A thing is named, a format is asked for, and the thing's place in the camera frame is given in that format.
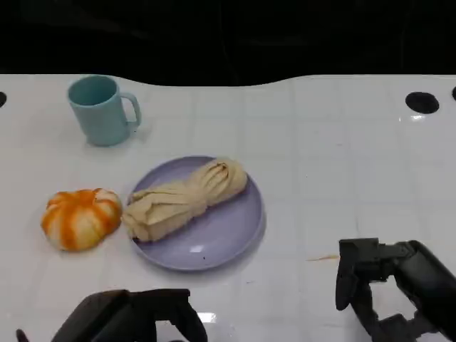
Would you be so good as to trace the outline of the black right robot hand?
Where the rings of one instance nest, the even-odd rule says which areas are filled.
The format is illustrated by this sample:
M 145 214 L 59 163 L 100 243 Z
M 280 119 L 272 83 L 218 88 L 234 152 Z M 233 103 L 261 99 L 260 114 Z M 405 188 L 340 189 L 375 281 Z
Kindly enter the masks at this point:
M 373 341 L 416 341 L 426 333 L 455 340 L 455 276 L 424 244 L 342 239 L 339 255 L 336 308 L 352 307 Z M 370 285 L 389 276 L 416 307 L 412 319 L 375 312 Z

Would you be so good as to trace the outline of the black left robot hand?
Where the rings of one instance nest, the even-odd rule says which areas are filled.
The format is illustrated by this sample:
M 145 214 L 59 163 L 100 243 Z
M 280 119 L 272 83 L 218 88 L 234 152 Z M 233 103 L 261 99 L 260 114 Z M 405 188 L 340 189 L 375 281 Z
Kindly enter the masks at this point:
M 54 341 L 156 341 L 158 321 L 171 323 L 188 341 L 207 341 L 187 289 L 112 290 L 82 300 Z

